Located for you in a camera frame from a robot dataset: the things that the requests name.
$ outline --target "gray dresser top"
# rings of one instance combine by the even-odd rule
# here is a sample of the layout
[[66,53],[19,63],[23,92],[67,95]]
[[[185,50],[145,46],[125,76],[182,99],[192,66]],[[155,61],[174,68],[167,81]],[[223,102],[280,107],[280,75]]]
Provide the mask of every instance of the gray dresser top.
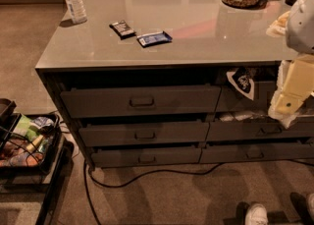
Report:
[[[88,21],[72,26],[67,14],[37,69],[272,62],[295,58],[284,37],[267,27],[290,6],[241,10],[221,0],[83,0]],[[125,20],[137,35],[166,31],[173,42],[142,48],[136,37],[120,40],[109,25]]]

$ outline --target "gray carpet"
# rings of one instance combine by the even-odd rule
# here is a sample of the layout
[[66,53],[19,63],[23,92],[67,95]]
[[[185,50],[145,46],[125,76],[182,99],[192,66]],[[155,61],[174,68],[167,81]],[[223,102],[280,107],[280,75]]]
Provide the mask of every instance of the gray carpet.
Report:
[[[34,66],[62,20],[62,5],[0,6],[0,97],[13,99],[25,114],[55,110]],[[83,158],[76,148],[57,206],[46,224],[96,224],[84,189]],[[178,165],[96,169],[93,176],[120,185],[156,169],[205,172],[215,165]],[[230,163],[209,174],[159,172],[123,188],[103,188],[87,175],[95,212],[101,224],[243,224],[247,205],[263,203],[271,224],[307,220],[304,198],[314,192],[314,169],[291,161]],[[34,224],[37,198],[2,196],[1,224]]]

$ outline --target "black cable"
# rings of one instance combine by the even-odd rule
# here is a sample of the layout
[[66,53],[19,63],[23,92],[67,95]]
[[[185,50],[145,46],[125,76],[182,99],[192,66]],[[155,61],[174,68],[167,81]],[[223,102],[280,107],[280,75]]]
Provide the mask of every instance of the black cable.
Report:
[[75,154],[75,155],[73,155],[73,156],[72,156],[72,159],[74,159],[75,157],[79,156],[79,154],[80,154],[80,151],[79,151],[79,149],[78,149],[78,153]]
[[59,122],[59,128],[65,128],[65,129],[67,129],[67,131],[62,131],[62,132],[61,132],[61,133],[63,133],[63,134],[68,135],[68,134],[71,133],[70,130],[69,130],[69,127],[67,126],[66,122],[64,122],[64,121],[60,121],[60,122]]
[[[170,172],[170,173],[178,173],[178,174],[186,174],[186,175],[199,175],[199,176],[202,176],[202,175],[206,175],[206,174],[209,174],[211,172],[213,172],[216,168],[220,167],[221,165],[223,165],[224,163],[220,163],[220,164],[217,164],[215,165],[213,168],[209,169],[208,171],[205,171],[205,172],[200,172],[200,173],[196,173],[196,172],[185,172],[185,171],[178,171],[178,170],[170,170],[170,169],[159,169],[159,170],[153,170],[153,171],[149,171],[149,172],[146,172],[146,173],[143,173],[143,174],[140,174],[138,176],[136,176],[135,178],[131,179],[130,181],[124,183],[124,184],[121,184],[121,185],[117,185],[117,186],[111,186],[111,185],[107,185],[107,184],[103,184],[103,183],[100,183],[98,182],[97,180],[95,180],[91,174],[91,169],[88,168],[88,174],[89,174],[89,177],[91,178],[91,180],[102,186],[102,187],[105,187],[105,188],[122,188],[122,187],[125,187],[127,186],[128,184],[134,182],[135,180],[138,180],[139,178],[145,176],[145,175],[149,175],[149,174],[153,174],[153,173],[159,173],[159,172]],[[91,201],[91,198],[90,198],[90,194],[89,194],[89,189],[88,189],[88,185],[87,185],[87,180],[86,180],[86,168],[87,168],[87,163],[86,161],[84,161],[84,165],[83,165],[83,176],[84,176],[84,185],[85,185],[85,191],[86,191],[86,195],[87,195],[87,199],[88,199],[88,203],[89,203],[89,206],[90,206],[90,209],[92,211],[92,214],[95,218],[95,221],[97,222],[98,225],[101,225],[100,221],[99,221],[99,218],[96,214],[96,211],[95,211],[95,208],[92,204],[92,201]]]
[[32,141],[30,141],[27,137],[25,137],[25,136],[23,136],[23,135],[20,135],[20,134],[17,134],[17,133],[14,133],[14,132],[11,132],[11,131],[9,131],[9,130],[7,130],[7,129],[1,127],[1,126],[0,126],[0,130],[4,131],[4,132],[6,132],[6,133],[8,133],[8,134],[10,134],[10,135],[16,136],[17,138],[20,138],[20,139],[23,140],[23,141],[27,141],[29,144],[31,144],[31,145],[34,147],[35,151],[38,150],[38,148],[37,148],[37,147],[32,143]]
[[213,172],[216,168],[220,167],[221,165],[223,165],[224,163],[219,163],[217,165],[215,165],[213,168],[209,169],[208,171],[205,171],[205,172],[200,172],[200,173],[196,173],[196,172],[186,172],[186,171],[178,171],[178,170],[171,170],[171,169],[158,169],[158,170],[153,170],[153,171],[149,171],[149,172],[145,172],[143,174],[140,174],[140,175],[137,175],[136,177],[134,177],[133,179],[129,180],[128,182],[125,182],[121,185],[107,185],[107,184],[103,184],[99,181],[97,181],[93,176],[92,176],[92,172],[91,172],[91,169],[89,168],[88,169],[88,174],[91,178],[91,180],[102,186],[102,187],[105,187],[105,188],[111,188],[111,189],[117,189],[117,188],[123,188],[129,184],[131,184],[132,182],[138,180],[139,178],[143,177],[143,176],[146,176],[146,175],[149,175],[149,174],[154,174],[154,173],[161,173],[161,172],[168,172],[168,173],[177,173],[177,174],[186,174],[186,175],[198,175],[198,176],[202,176],[202,175],[206,175],[206,174],[209,174],[211,172]]
[[48,115],[55,114],[56,112],[59,112],[59,111],[58,110],[54,110],[54,111],[48,112]]
[[12,143],[13,145],[15,145],[16,147],[18,148],[21,148],[24,152],[27,152],[28,153],[28,156],[26,157],[26,165],[27,167],[29,167],[28,165],[28,158],[31,156],[34,160],[36,160],[37,163],[39,163],[39,160],[38,158],[36,158],[33,154],[34,152],[29,152],[25,147],[22,147],[21,145],[17,144],[17,143],[14,143],[12,142],[11,140],[8,140],[8,142]]
[[303,161],[298,161],[298,160],[295,160],[295,159],[289,159],[288,161],[294,162],[294,163],[298,163],[298,164],[303,164],[303,165],[306,165],[306,166],[314,166],[314,164],[311,164],[311,163],[308,163],[308,162],[303,162]]
[[99,219],[98,219],[98,216],[96,214],[96,211],[95,211],[95,208],[91,202],[91,198],[90,198],[90,195],[89,195],[89,190],[88,190],[88,185],[87,185],[87,180],[86,180],[86,166],[87,166],[87,163],[86,161],[84,161],[84,166],[83,166],[83,176],[84,176],[84,185],[85,185],[85,191],[86,191],[86,195],[87,195],[87,199],[88,199],[88,203],[89,203],[89,206],[90,206],[90,209],[92,211],[92,214],[97,222],[98,225],[101,225]]
[[65,135],[70,135],[71,134],[70,132],[65,132],[65,131],[61,131],[60,133],[61,134],[65,134]]

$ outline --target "dresser drawer front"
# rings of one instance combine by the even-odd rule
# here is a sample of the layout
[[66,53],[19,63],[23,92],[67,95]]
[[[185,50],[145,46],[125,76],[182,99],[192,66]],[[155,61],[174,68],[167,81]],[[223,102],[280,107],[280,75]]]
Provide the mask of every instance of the dresser drawer front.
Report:
[[205,141],[209,124],[200,121],[89,126],[79,130],[86,146]]
[[124,167],[198,163],[200,148],[171,147],[129,150],[98,150],[91,154],[96,167]]
[[283,139],[314,136],[314,118],[298,122],[287,130],[280,123],[212,122],[208,141]]
[[313,153],[311,144],[299,142],[213,145],[203,149],[199,163],[313,158]]
[[254,100],[250,100],[234,88],[223,86],[216,111],[267,110],[276,89],[275,82],[257,82]]
[[74,89],[61,97],[72,118],[213,112],[220,88],[210,85]]

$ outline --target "shoe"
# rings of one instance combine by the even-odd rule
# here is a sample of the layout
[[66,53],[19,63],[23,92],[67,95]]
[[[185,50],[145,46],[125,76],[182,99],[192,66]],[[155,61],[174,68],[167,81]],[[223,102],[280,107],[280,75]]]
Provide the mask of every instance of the shoe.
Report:
[[267,210],[264,205],[254,203],[247,209],[245,215],[245,225],[267,225]]
[[307,211],[314,221],[314,194],[310,194],[306,197]]

